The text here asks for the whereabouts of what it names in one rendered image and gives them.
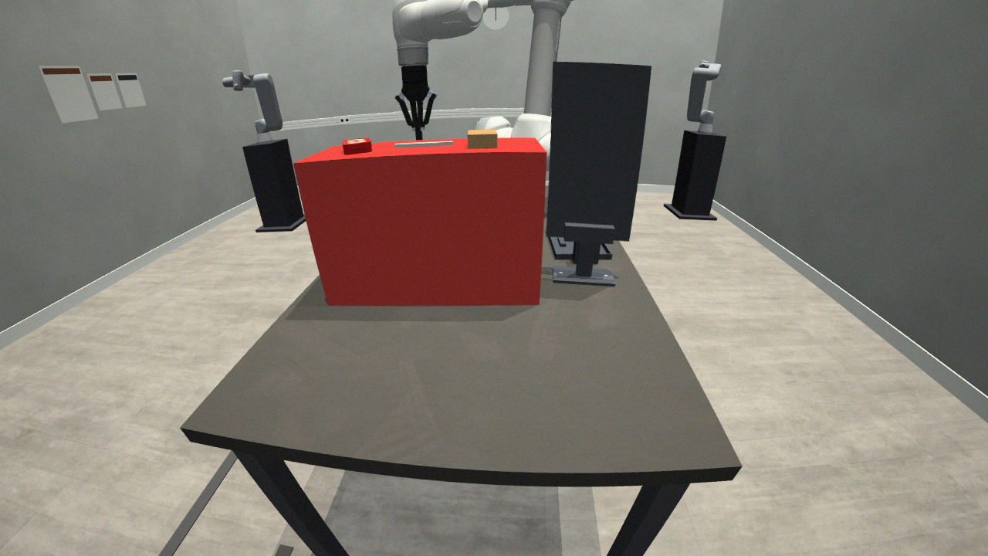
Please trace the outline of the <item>tan cardboard box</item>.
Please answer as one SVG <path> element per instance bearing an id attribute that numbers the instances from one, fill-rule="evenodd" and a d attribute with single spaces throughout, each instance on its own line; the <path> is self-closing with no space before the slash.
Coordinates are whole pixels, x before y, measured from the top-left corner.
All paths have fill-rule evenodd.
<path id="1" fill-rule="evenodd" d="M 496 130 L 467 131 L 467 149 L 498 148 Z"/>

